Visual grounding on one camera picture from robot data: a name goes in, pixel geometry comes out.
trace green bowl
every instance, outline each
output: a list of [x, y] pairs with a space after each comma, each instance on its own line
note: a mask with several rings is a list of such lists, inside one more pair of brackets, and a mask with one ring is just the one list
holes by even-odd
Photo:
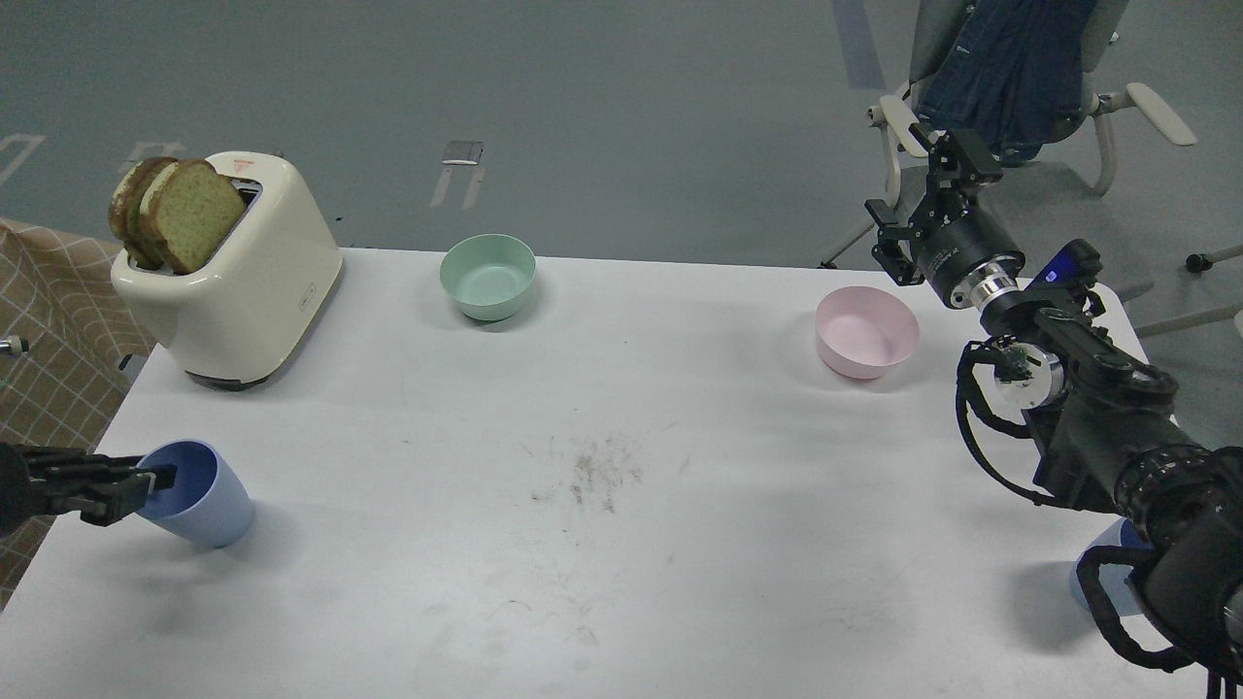
[[517, 313], [531, 296], [536, 256], [517, 238], [488, 233], [454, 245], [440, 261], [440, 286], [462, 313], [498, 321]]

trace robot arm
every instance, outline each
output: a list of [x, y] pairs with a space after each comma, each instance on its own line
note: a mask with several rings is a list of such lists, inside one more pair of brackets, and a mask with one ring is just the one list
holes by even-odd
[[[912, 134], [929, 150], [926, 193], [911, 219], [869, 200], [879, 226], [873, 256], [899, 285], [927, 280], [951, 308], [973, 306], [989, 335], [970, 343], [958, 368], [958, 418], [976, 460], [1037, 505], [1116, 512], [1152, 551], [1094, 547], [1076, 575], [1101, 634], [1127, 660], [1172, 672], [1199, 663], [1243, 683], [1243, 449], [1209, 451], [1170, 419], [1177, 382], [1119, 350], [1093, 326], [1103, 310], [1091, 292], [1101, 266], [1090, 245], [1063, 249], [1025, 289], [1023, 254], [977, 206], [1001, 168], [972, 132]], [[993, 367], [1017, 425], [992, 414], [972, 369]], [[1023, 489], [993, 469], [970, 433], [968, 407], [983, 422], [1033, 439], [1040, 454]], [[1132, 567], [1127, 578], [1147, 619], [1172, 648], [1140, 648], [1119, 622], [1098, 571]]]
[[82, 521], [108, 526], [140, 510], [152, 491], [173, 486], [177, 466], [139, 469], [139, 460], [0, 443], [0, 537], [36, 515], [81, 511]]

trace bread slice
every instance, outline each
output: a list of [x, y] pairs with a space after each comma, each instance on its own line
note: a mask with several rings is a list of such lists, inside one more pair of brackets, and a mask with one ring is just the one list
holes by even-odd
[[138, 206], [155, 175], [175, 162], [177, 158], [147, 158], [131, 168], [112, 193], [108, 228], [126, 246], [129, 257], [144, 270], [159, 269], [164, 259], [160, 257], [155, 244], [142, 235], [138, 226]]
[[177, 274], [208, 264], [246, 210], [227, 178], [206, 160], [181, 160], [162, 170], [138, 208], [138, 225]]

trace blue cup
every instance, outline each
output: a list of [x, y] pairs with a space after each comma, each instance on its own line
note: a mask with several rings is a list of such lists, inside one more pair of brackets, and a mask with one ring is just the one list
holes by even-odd
[[[1152, 545], [1140, 539], [1135, 527], [1126, 519], [1120, 519], [1114, 524], [1109, 525], [1109, 529], [1103, 531], [1088, 549], [1093, 546], [1121, 546], [1122, 549], [1152, 549]], [[1079, 561], [1070, 568], [1070, 593], [1075, 596], [1075, 602], [1084, 609], [1088, 608], [1088, 599], [1084, 597], [1083, 587], [1079, 586], [1079, 577], [1075, 575], [1075, 570], [1079, 567]], [[1110, 602], [1114, 603], [1114, 609], [1117, 611], [1120, 617], [1134, 617], [1135, 614], [1142, 613], [1139, 602], [1135, 601], [1135, 595], [1131, 593], [1131, 588], [1126, 586], [1126, 576], [1131, 575], [1130, 566], [1119, 566], [1115, 563], [1106, 563], [1100, 567], [1100, 585], [1109, 593]]]
[[138, 514], [181, 539], [229, 546], [241, 539], [255, 519], [255, 504], [229, 464], [209, 444], [194, 439], [173, 442], [138, 461], [138, 468], [177, 466], [173, 488], [147, 498]]

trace table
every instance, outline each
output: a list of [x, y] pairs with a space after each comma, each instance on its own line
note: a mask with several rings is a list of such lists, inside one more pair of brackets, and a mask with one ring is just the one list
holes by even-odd
[[[480, 325], [440, 257], [347, 250], [301, 351], [249, 392], [158, 350], [101, 451], [204, 439], [255, 525], [206, 550], [61, 517], [0, 616], [0, 695], [1203, 690], [1115, 657], [1071, 599], [1111, 517], [1032, 507], [961, 445], [975, 312], [879, 272], [542, 257], [532, 303]], [[813, 346], [817, 302], [855, 284], [922, 326], [874, 382]], [[1030, 444], [983, 443], [1029, 479]]]

